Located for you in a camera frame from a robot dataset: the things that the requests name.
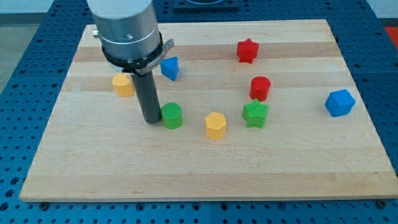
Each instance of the toy block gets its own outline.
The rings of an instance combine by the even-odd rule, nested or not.
[[[181,107],[176,103],[167,103],[162,110],[163,124],[168,129],[177,129],[182,125]]]
[[[221,113],[210,113],[205,118],[206,135],[208,138],[219,140],[226,133],[226,120]]]
[[[264,101],[268,98],[271,81],[266,77],[255,77],[251,80],[250,98]]]
[[[253,63],[259,52],[259,44],[253,42],[250,38],[245,41],[238,42],[237,55],[239,62]]]
[[[178,67],[178,57],[164,59],[160,63],[160,70],[167,78],[175,81],[177,79],[178,71],[180,70]]]
[[[354,98],[344,89],[331,92],[325,106],[332,117],[337,117],[348,114],[354,104]]]
[[[134,93],[131,80],[123,73],[115,75],[112,80],[112,85],[115,93],[118,96],[128,97],[132,96]]]
[[[255,99],[253,102],[243,106],[243,119],[248,122],[248,128],[263,128],[267,119],[268,105],[260,103]]]

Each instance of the yellow hexagon block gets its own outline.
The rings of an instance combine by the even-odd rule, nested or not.
[[[210,113],[205,118],[206,135],[208,138],[219,140],[226,133],[226,120],[221,113]]]
[[[134,93],[132,90],[131,80],[122,73],[115,75],[112,80],[112,85],[115,93],[118,96],[128,97]]]

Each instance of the blue block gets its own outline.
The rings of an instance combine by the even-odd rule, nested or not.
[[[355,100],[347,90],[331,92],[325,103],[332,117],[346,115],[354,106]]]
[[[164,59],[160,63],[160,70],[167,78],[175,81],[177,79],[178,71],[178,57]]]

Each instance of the perforated blue surface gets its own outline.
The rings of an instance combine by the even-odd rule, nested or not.
[[[159,22],[327,19],[398,171],[398,53],[364,0],[240,0],[239,10],[173,12]],[[342,202],[38,203],[18,199],[82,32],[84,0],[55,0],[0,97],[0,223],[398,223],[398,200]]]

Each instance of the red star block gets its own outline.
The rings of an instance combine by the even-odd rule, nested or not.
[[[245,41],[238,42],[239,62],[253,63],[253,59],[257,57],[259,52],[259,44],[253,42],[250,38]]]

